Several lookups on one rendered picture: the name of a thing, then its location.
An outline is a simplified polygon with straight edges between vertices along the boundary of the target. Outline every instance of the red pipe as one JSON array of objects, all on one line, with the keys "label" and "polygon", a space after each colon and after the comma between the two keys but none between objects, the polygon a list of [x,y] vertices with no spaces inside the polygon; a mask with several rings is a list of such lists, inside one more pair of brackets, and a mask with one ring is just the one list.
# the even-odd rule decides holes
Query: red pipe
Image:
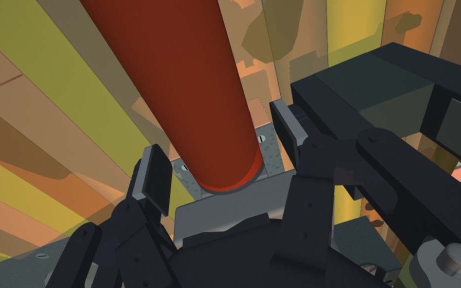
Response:
[{"label": "red pipe", "polygon": [[216,0],[81,0],[198,184],[226,194],[263,167]]}]

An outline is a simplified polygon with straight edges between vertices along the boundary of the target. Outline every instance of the red tube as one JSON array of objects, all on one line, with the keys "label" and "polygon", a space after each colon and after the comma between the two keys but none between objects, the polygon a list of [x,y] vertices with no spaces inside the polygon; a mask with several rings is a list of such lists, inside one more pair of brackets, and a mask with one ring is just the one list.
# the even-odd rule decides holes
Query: red tube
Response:
[{"label": "red tube", "polygon": [[253,181],[263,160],[218,2],[81,3],[198,184]]}]

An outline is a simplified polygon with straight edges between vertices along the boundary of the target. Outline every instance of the red cylinder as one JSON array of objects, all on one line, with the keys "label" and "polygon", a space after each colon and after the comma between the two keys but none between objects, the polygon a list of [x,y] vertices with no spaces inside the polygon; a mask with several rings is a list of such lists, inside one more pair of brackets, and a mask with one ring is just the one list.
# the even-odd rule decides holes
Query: red cylinder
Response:
[{"label": "red cylinder", "polygon": [[263,160],[216,0],[81,0],[198,184],[225,194]]}]

